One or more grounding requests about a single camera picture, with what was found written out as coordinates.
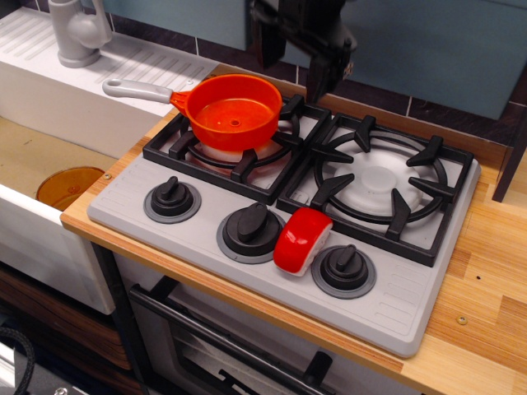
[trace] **black cable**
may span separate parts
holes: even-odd
[[[30,385],[31,376],[33,375],[33,369],[35,368],[35,351],[33,350],[33,346],[29,339],[15,329],[0,328],[0,337],[8,337],[19,342],[26,351],[26,371],[14,393],[14,395],[22,395],[26,393],[27,387]]]

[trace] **gray handle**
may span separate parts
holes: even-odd
[[[170,88],[165,88],[164,86],[120,79],[104,81],[102,90],[108,96],[133,97],[134,99],[157,101],[165,104],[170,103],[170,97],[174,93]]]

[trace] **toy stove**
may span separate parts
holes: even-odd
[[[178,115],[88,216],[406,357],[421,343],[479,174],[472,154],[440,137],[332,117],[293,96],[272,141],[239,153],[204,146]],[[333,229],[310,270],[293,276],[274,264],[273,246],[300,207],[322,211]],[[240,219],[262,209],[262,226],[240,232]],[[360,281],[349,281],[334,262],[355,253]]]

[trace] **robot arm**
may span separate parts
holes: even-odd
[[[306,100],[316,103],[351,73],[350,55],[357,42],[342,23],[346,0],[254,0],[251,5],[257,59],[270,67],[286,42],[311,56]]]

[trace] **red object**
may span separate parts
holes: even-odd
[[[312,208],[299,208],[278,237],[273,260],[282,270],[303,276],[322,249],[332,228],[331,219]]]
[[[244,74],[210,78],[190,92],[174,92],[170,102],[189,118],[203,144],[222,151],[268,142],[282,109],[282,96],[273,84]]]

